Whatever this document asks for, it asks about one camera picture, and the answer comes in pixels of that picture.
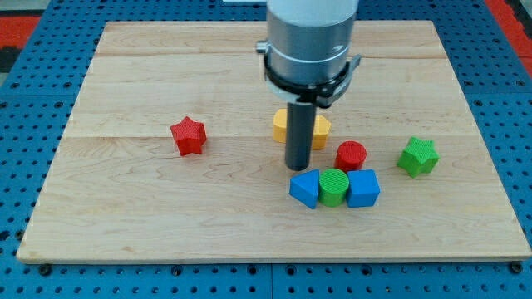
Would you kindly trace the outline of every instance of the wooden table surface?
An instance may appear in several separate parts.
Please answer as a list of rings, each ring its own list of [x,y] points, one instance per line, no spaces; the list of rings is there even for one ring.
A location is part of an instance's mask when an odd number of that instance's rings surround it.
[[[285,104],[264,83],[264,22],[109,22],[17,252],[26,263],[444,262],[531,255],[431,22],[357,22],[362,53],[329,110],[333,166],[362,142],[372,208],[303,206],[272,139]],[[180,157],[170,125],[205,123]],[[432,174],[396,167],[433,139]]]

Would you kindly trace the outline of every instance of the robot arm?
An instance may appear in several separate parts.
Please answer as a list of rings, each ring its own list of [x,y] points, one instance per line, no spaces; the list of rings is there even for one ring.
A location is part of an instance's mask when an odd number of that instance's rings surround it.
[[[288,102],[285,163],[308,167],[316,108],[328,108],[349,87],[360,56],[347,62],[358,0],[268,0],[264,54],[268,86]]]

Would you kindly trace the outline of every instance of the blue block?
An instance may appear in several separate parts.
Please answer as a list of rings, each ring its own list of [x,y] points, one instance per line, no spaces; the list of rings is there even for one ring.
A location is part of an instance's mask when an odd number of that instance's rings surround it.
[[[372,207],[381,192],[375,171],[372,169],[350,171],[347,177],[349,178],[347,206],[349,208]]]
[[[319,169],[299,174],[290,179],[290,195],[309,208],[316,208],[319,190]]]

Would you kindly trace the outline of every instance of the green cylinder block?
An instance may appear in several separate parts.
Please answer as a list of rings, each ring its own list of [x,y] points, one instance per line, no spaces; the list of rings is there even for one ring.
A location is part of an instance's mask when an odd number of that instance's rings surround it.
[[[349,179],[340,169],[327,169],[319,176],[318,200],[325,206],[337,207],[346,198]]]

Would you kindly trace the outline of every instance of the yellow hexagon block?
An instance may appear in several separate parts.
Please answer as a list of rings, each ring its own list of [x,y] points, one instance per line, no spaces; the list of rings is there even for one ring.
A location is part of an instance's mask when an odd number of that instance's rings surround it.
[[[286,143],[286,108],[279,109],[273,117],[273,140]],[[314,122],[313,150],[323,150],[327,144],[327,137],[331,129],[331,122],[323,115],[317,115]]]

